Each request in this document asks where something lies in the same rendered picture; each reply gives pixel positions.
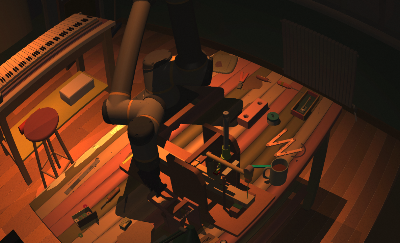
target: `green lid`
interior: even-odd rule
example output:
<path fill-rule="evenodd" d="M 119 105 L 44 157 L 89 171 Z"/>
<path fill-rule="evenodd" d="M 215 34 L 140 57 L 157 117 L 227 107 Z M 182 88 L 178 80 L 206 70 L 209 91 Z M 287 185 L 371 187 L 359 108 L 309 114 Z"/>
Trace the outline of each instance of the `green lid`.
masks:
<path fill-rule="evenodd" d="M 276 112 L 269 112 L 269 114 L 267 114 L 267 119 L 274 122 L 279 119 L 279 115 Z"/>

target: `stool seat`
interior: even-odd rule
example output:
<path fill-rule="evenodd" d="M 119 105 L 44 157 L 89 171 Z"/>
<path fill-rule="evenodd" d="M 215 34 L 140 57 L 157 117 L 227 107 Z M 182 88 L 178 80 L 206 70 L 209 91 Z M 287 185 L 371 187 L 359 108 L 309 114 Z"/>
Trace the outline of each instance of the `stool seat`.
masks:
<path fill-rule="evenodd" d="M 24 136 L 31 142 L 49 138 L 57 128 L 59 115 L 53 108 L 42 108 L 34 112 L 24 124 Z"/>

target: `wooden desk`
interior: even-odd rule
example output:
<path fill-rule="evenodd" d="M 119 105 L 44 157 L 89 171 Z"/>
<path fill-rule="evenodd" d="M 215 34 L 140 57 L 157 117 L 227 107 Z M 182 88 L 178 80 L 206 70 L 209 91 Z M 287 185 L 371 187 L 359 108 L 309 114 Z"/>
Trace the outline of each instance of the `wooden desk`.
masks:
<path fill-rule="evenodd" d="M 10 132 L 6 117 L 23 103 L 31 94 L 36 92 L 42 85 L 50 80 L 55 74 L 64 69 L 67 65 L 76 60 L 78 71 L 84 70 L 83 54 L 99 43 L 103 45 L 104 65 L 107 75 L 108 89 L 114 74 L 114 53 L 112 47 L 111 28 L 114 21 L 102 20 L 103 24 L 93 29 L 72 45 L 68 46 L 54 58 L 50 59 L 36 72 L 20 83 L 3 99 L 0 104 L 0 144 L 6 156 L 10 156 L 23 176 L 24 181 L 30 185 L 32 179 L 24 166 L 23 160 Z"/>

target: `stool leg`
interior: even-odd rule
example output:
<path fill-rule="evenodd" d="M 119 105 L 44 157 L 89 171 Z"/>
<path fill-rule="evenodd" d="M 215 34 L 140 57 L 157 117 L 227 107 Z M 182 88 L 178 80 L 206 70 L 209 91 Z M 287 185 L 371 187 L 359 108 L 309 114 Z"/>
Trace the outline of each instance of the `stool leg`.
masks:
<path fill-rule="evenodd" d="M 57 154 L 54 153 L 54 148 L 53 148 L 53 145 L 51 144 L 50 138 L 47 138 L 47 143 L 48 143 L 48 146 L 50 147 L 50 151 L 53 153 L 53 158 L 56 161 L 56 165 L 60 169 L 60 163 L 59 163 L 59 160 L 57 159 Z"/>
<path fill-rule="evenodd" d="M 38 162 L 38 169 L 39 173 L 41 174 L 42 183 L 44 184 L 44 188 L 47 188 L 47 183 L 45 183 L 44 173 L 42 173 L 41 161 L 39 161 L 38 149 L 35 142 L 33 142 L 33 150 L 35 151 L 35 157 L 36 161 Z"/>
<path fill-rule="evenodd" d="M 45 140 L 42 141 L 42 144 L 44 145 L 45 151 L 47 152 L 48 160 L 50 161 L 50 165 L 51 168 L 53 169 L 54 176 L 57 178 L 59 177 L 59 175 L 57 174 L 56 167 L 54 166 L 53 159 L 51 158 L 51 154 L 50 151 L 48 150 L 46 141 Z"/>
<path fill-rule="evenodd" d="M 62 148 L 66 154 L 66 157 L 68 157 L 68 159 L 71 161 L 71 164 L 74 164 L 74 160 L 72 159 L 71 155 L 69 154 L 69 151 L 66 149 L 66 146 L 64 145 L 63 140 L 60 137 L 60 134 L 57 131 L 57 129 L 54 131 L 54 134 L 56 134 L 57 140 L 59 140 L 59 143 L 62 146 Z"/>

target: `coffee mug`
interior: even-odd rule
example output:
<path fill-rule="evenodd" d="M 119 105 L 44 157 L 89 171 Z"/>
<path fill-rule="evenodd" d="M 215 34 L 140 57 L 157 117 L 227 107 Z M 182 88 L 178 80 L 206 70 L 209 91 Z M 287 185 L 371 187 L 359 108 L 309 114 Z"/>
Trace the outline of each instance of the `coffee mug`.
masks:
<path fill-rule="evenodd" d="M 288 162 L 285 159 L 277 158 L 270 164 L 270 167 L 263 169 L 263 178 L 269 179 L 269 183 L 273 186 L 281 186 L 287 180 Z"/>

